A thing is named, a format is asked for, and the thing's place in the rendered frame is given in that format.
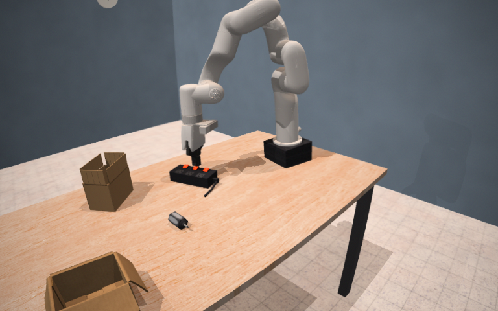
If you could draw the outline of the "black power strip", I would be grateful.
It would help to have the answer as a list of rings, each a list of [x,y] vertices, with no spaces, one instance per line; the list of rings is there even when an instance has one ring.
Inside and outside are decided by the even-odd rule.
[[[178,183],[184,183],[187,185],[193,185],[203,188],[212,188],[205,193],[206,197],[219,183],[219,178],[217,177],[217,170],[211,170],[209,168],[192,167],[190,165],[181,165],[169,171],[170,180]]]

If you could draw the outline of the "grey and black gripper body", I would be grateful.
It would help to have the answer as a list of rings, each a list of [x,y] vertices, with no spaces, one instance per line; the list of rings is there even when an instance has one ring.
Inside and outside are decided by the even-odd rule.
[[[181,141],[182,150],[186,149],[186,141],[189,143],[189,148],[192,152],[203,146],[206,142],[205,134],[200,134],[200,126],[194,124],[182,123]]]

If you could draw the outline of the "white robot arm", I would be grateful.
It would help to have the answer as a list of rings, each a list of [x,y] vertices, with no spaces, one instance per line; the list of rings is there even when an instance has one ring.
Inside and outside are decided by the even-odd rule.
[[[284,65],[277,68],[271,78],[276,116],[273,143],[296,146],[302,142],[298,135],[301,128],[298,127],[297,95],[304,93],[309,86],[307,59],[303,47],[297,41],[289,40],[280,10],[278,0],[253,0],[222,18],[198,84],[180,87],[184,124],[199,125],[200,134],[207,134],[218,127],[218,120],[203,119],[201,104],[216,104],[224,98],[224,90],[218,84],[222,71],[235,58],[242,34],[262,27],[270,59]]]

